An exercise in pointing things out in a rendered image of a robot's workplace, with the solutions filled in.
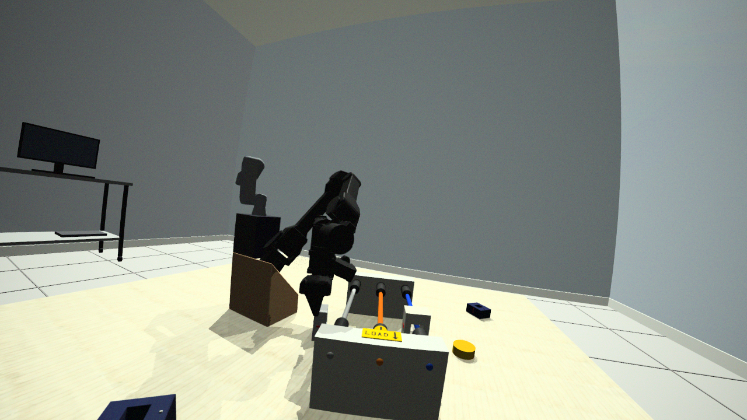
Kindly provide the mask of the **yellow cylinder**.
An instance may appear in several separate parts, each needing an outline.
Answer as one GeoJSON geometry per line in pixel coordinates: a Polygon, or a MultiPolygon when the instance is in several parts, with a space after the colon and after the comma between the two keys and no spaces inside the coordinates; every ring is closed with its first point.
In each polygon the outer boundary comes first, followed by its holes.
{"type": "Polygon", "coordinates": [[[475,346],[469,341],[456,340],[453,342],[452,352],[456,357],[458,356],[460,359],[464,359],[464,361],[470,361],[474,359],[475,346]]]}

